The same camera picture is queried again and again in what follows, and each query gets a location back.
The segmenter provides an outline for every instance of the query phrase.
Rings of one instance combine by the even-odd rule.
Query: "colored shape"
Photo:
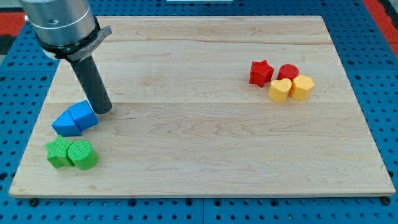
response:
[[[47,160],[58,169],[63,166],[73,166],[73,162],[68,158],[68,148],[73,141],[68,141],[62,136],[58,136],[54,141],[45,144],[48,150]]]
[[[77,168],[88,170],[98,162],[98,155],[86,140],[74,142],[68,150],[68,156]]]
[[[80,131],[98,124],[94,111],[86,100],[69,107],[69,112]]]
[[[268,97],[275,102],[283,103],[286,100],[291,87],[292,81],[290,81],[288,78],[274,80],[271,82],[269,87]]]
[[[298,75],[299,75],[299,69],[296,66],[291,64],[285,64],[280,67],[279,74],[276,79],[282,80],[284,78],[288,78],[290,79],[290,81],[293,81],[293,79]]]
[[[311,77],[298,75],[293,79],[290,95],[295,100],[304,101],[311,95],[314,86],[315,84]]]
[[[51,126],[58,135],[64,137],[81,136],[81,132],[68,110],[63,112]]]
[[[271,81],[274,68],[272,68],[267,60],[262,62],[252,62],[250,69],[250,84],[256,84],[259,87],[264,87],[264,84]]]

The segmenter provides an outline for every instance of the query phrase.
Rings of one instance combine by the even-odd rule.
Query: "wooden board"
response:
[[[318,16],[100,17],[94,58],[113,101],[82,137],[88,171],[55,170],[52,121],[84,99],[62,61],[10,194],[20,198],[342,197],[395,189]],[[253,60],[316,87],[284,104],[250,85]]]

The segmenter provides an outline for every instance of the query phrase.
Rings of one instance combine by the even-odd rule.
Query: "blue block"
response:
[[[63,112],[57,120],[55,120],[52,125],[53,129],[57,132],[58,135],[64,137],[70,136],[81,136],[81,132],[72,119],[71,114],[68,110]]]
[[[86,100],[69,107],[69,112],[80,131],[98,124],[94,111]]]

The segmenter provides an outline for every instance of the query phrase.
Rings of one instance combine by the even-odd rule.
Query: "yellow block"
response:
[[[314,86],[315,84],[311,77],[298,75],[293,79],[290,95],[295,100],[304,101],[311,95]]]
[[[288,78],[274,80],[271,82],[269,87],[268,97],[278,103],[283,103],[286,100],[291,87],[292,81],[290,81]]]

